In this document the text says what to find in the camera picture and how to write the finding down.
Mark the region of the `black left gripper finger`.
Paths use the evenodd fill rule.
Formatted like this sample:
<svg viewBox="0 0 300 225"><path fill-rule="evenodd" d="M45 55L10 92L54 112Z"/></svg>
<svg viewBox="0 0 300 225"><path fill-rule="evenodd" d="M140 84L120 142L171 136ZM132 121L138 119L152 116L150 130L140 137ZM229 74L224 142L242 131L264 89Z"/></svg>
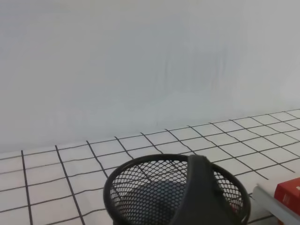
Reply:
<svg viewBox="0 0 300 225"><path fill-rule="evenodd" d="M241 225L224 196L214 171L220 173L236 190L238 181L225 169L214 165L206 157L191 155L187 158L187 182L171 225Z"/></svg>

